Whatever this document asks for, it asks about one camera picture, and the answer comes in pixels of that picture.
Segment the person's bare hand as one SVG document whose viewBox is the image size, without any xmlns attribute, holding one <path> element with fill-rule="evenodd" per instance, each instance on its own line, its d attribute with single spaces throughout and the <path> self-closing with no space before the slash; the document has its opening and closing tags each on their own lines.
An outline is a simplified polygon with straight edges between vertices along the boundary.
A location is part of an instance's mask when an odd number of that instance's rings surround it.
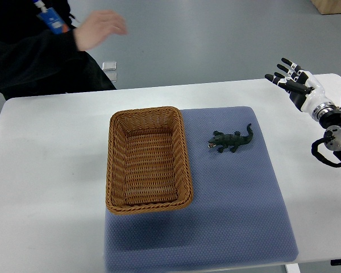
<svg viewBox="0 0 341 273">
<path fill-rule="evenodd" d="M 73 30 L 79 51 L 87 51 L 104 42 L 110 35 L 126 35 L 125 19 L 113 10 L 96 10 Z"/>
</svg>

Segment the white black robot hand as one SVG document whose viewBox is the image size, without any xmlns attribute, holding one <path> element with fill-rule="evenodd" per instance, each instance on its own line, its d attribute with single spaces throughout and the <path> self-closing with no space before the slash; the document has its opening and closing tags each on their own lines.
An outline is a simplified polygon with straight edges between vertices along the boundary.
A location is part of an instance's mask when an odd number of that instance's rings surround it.
<svg viewBox="0 0 341 273">
<path fill-rule="evenodd" d="M 277 64 L 279 72 L 266 74 L 265 78 L 289 95 L 296 108 L 318 121 L 324 112 L 335 110 L 335 104 L 326 97 L 325 89 L 317 78 L 300 65 L 286 58 Z"/>
</svg>

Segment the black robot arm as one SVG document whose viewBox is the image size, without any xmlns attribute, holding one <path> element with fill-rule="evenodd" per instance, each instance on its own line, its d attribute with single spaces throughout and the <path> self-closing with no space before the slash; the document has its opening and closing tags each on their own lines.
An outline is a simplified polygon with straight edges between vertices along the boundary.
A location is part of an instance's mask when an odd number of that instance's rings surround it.
<svg viewBox="0 0 341 273">
<path fill-rule="evenodd" d="M 337 107 L 331 102 L 323 103 L 314 110 L 313 118 L 325 129 L 325 132 L 321 139 L 312 143 L 312 155 L 327 166 L 341 168 L 341 107 Z M 338 163 L 328 160 L 318 151 L 321 144 L 332 151 L 339 160 Z"/>
</svg>

